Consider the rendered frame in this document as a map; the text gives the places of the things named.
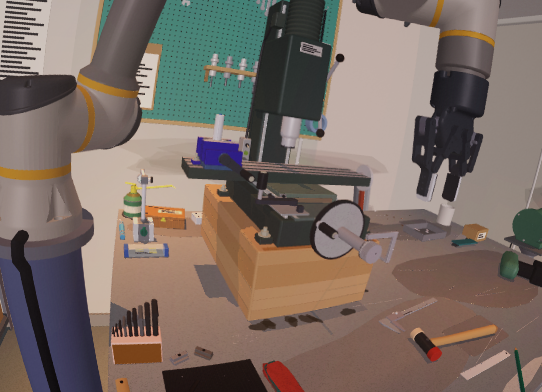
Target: orange toolbox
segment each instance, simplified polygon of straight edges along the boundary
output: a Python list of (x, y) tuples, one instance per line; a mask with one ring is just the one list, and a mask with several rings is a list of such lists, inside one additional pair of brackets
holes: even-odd
[(146, 206), (145, 216), (152, 217), (156, 228), (174, 228), (186, 230), (184, 209), (174, 207)]

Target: black mat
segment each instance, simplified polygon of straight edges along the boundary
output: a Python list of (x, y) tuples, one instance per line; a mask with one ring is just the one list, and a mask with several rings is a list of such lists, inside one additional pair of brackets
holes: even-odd
[(267, 392), (251, 360), (162, 371), (166, 392)]

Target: hammer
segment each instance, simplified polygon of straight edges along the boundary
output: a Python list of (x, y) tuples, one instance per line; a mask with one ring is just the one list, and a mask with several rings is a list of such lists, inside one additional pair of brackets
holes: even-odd
[(423, 352), (427, 355), (427, 358), (429, 358), (431, 362), (435, 362), (442, 356), (442, 351), (440, 351), (438, 346), (490, 336), (495, 334), (497, 329), (497, 326), (491, 324), (489, 326), (479, 327), (477, 329), (462, 331), (461, 333), (450, 334), (449, 336), (430, 339), (424, 334), (423, 330), (418, 327), (412, 330), (410, 337), (423, 350)]

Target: pegboard frame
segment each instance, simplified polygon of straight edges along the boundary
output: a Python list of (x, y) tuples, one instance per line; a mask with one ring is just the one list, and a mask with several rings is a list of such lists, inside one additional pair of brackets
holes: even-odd
[[(103, 14), (103, 7), (104, 7), (105, 0), (100, 0), (99, 6), (98, 6), (98, 13), (96, 16), (96, 25), (94, 29), (94, 38), (92, 42), (92, 52), (91, 52), (91, 58), (94, 56), (94, 52), (96, 51), (96, 46), (98, 44), (98, 36), (100, 34), (100, 23), (101, 18)], [(339, 35), (339, 27), (340, 27), (340, 21), (341, 21), (341, 13), (342, 13), (342, 4), (343, 0), (339, 0), (339, 7), (337, 11), (337, 22), (335, 26), (335, 36), (333, 41), (333, 50), (332, 50), (332, 60), (329, 65), (329, 69), (333, 66), (335, 62), (335, 55), (337, 50), (337, 39)], [(329, 100), (329, 94), (331, 89), (331, 82), (333, 77), (330, 78), (329, 82), (326, 86), (326, 95), (324, 100), (324, 108), (322, 110), (322, 113), (325, 115), (327, 111), (327, 104)], [(214, 128), (213, 124), (208, 123), (197, 123), (197, 122), (187, 122), (187, 121), (177, 121), (177, 120), (163, 120), (163, 119), (150, 119), (150, 118), (142, 118), (141, 122), (143, 123), (149, 123), (149, 124), (165, 124), (165, 125), (177, 125), (177, 126), (186, 126), (186, 127), (203, 127), (203, 128)], [(233, 131), (245, 131), (246, 127), (236, 127), (236, 126), (230, 126), (230, 125), (224, 125), (223, 127), (225, 130), (233, 130)], [(312, 135), (305, 135), (300, 134), (300, 138), (309, 139), (309, 140), (315, 140), (315, 141), (321, 141), (322, 139), (317, 136)]]

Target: bottle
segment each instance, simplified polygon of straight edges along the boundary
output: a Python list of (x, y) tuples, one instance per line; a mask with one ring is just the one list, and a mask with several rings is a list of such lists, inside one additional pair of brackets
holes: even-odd
[(120, 239), (121, 240), (126, 239), (125, 237), (126, 232), (124, 231), (124, 223), (122, 221), (119, 224), (119, 232), (120, 232)]

